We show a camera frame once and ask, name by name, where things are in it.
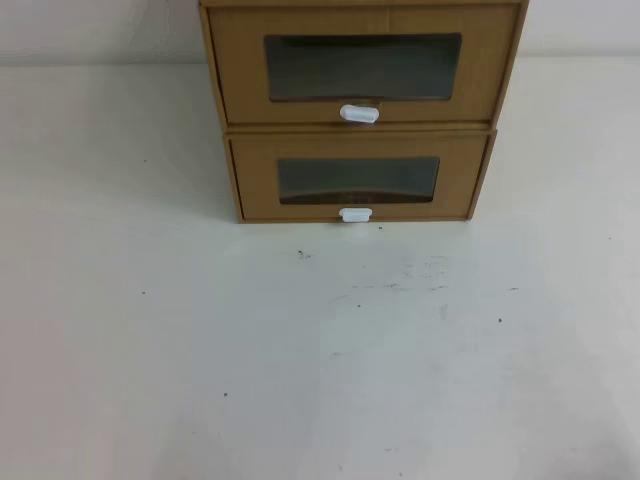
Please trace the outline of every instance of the white drawer handle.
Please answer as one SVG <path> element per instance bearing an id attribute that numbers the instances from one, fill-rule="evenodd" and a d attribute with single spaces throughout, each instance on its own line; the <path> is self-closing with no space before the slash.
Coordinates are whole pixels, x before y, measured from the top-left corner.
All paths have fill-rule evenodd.
<path id="1" fill-rule="evenodd" d="M 340 116 L 349 122 L 376 123 L 380 112 L 373 107 L 356 107 L 345 105 L 340 109 Z"/>
<path id="2" fill-rule="evenodd" d="M 343 208 L 340 216 L 345 223 L 366 223 L 373 211 L 370 208 Z"/>

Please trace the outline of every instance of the drawer unit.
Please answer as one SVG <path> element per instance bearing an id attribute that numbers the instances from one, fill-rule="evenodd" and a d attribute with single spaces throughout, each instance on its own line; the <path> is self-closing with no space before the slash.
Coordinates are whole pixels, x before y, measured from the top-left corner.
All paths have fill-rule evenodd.
<path id="1" fill-rule="evenodd" d="M 231 139 L 247 221 L 465 220 L 486 132 L 252 135 Z"/>
<path id="2" fill-rule="evenodd" d="M 240 221 L 472 217 L 528 0 L 200 2 Z"/>

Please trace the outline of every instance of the brown drawer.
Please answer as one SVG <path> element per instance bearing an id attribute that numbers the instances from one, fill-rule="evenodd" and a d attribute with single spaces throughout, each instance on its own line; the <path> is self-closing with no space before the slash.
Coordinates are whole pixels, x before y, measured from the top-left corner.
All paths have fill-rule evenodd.
<path id="1" fill-rule="evenodd" d="M 520 5 L 208 10 L 230 125 L 490 121 Z"/>
<path id="2" fill-rule="evenodd" d="M 246 221 L 468 218 L 488 132 L 235 135 L 232 166 Z"/>

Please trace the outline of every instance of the cardboard drawer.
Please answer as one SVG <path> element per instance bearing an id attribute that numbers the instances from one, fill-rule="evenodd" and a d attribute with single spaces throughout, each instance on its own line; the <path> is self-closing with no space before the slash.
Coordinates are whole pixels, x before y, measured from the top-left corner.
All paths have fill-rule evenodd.
<path id="1" fill-rule="evenodd" d="M 489 132 L 268 134 L 231 138 L 243 220 L 468 218 Z"/>
<path id="2" fill-rule="evenodd" d="M 518 4 L 209 9 L 229 125 L 490 121 Z"/>

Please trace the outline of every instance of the white floor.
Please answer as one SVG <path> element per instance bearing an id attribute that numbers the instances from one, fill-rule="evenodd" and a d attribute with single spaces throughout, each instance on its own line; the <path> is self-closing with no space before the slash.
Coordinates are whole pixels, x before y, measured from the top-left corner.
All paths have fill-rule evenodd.
<path id="1" fill-rule="evenodd" d="M 519 59 L 471 223 L 238 225 L 205 66 L 0 69 L 0 478 L 640 478 L 639 85 Z"/>

